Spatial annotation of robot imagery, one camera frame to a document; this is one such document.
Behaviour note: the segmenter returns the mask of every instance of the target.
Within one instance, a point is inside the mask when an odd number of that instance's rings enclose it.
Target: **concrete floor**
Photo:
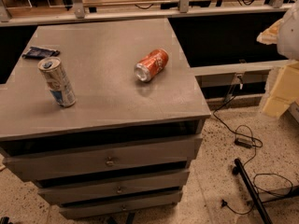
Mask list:
[[[263,140],[263,148],[258,149],[257,156],[246,165],[251,179],[259,173],[276,173],[298,185],[298,123],[288,112],[280,120],[269,120],[258,111],[258,106],[230,108],[220,111],[219,116],[234,130],[241,124],[250,126],[254,136]],[[245,128],[239,131],[249,133]],[[181,202],[176,206],[136,211],[134,224],[263,223],[255,208],[244,216],[234,214],[227,207],[221,208],[221,200],[224,199],[235,211],[250,209],[250,196],[241,177],[232,175],[232,167],[235,158],[245,162],[254,154],[254,149],[237,147],[235,136],[214,117],[206,121],[203,137]],[[264,189],[287,188],[290,185],[273,176],[261,176],[257,181]],[[22,183],[8,169],[0,172],[0,197],[0,217],[8,216],[14,224],[95,224],[107,223],[110,217],[66,220],[56,206],[49,206],[37,195],[33,184]],[[265,207],[273,223],[298,223],[299,197],[267,203]],[[122,224],[127,213],[111,216]]]

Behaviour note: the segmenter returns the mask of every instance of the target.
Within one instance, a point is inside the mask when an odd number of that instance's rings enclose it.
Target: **red can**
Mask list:
[[[135,65],[135,74],[143,82],[149,82],[162,71],[168,62],[164,49],[156,49]]]

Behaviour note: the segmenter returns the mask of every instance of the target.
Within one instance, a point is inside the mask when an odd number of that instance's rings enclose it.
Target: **soda can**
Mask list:
[[[48,57],[38,63],[38,69],[46,79],[50,92],[58,105],[69,107],[76,102],[75,93],[58,57]]]
[[[164,49],[156,49],[135,65],[135,75],[143,82],[149,82],[161,72],[168,62]]]

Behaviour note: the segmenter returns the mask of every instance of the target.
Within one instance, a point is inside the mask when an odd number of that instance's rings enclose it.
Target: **gray tabletop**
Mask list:
[[[167,19],[40,26],[30,46],[58,49],[77,102],[59,107],[37,69],[20,58],[0,85],[0,140],[207,118],[210,111]],[[169,54],[150,83],[135,64],[154,49]]]

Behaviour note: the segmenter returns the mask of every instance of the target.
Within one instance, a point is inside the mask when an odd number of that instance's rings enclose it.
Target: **drawer front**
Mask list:
[[[99,147],[70,148],[5,158],[22,181],[45,180],[195,159],[201,139],[177,137]]]
[[[40,189],[38,194],[50,204],[74,203],[90,199],[122,196],[156,189],[182,187],[186,184],[189,171],[175,170],[150,175],[134,175],[94,181],[76,185],[65,185],[50,189]]]
[[[181,199],[181,191],[171,191],[159,195],[140,196],[118,202],[85,204],[82,206],[60,208],[59,212],[67,219],[99,216],[103,214],[132,211],[152,206],[178,203]]]

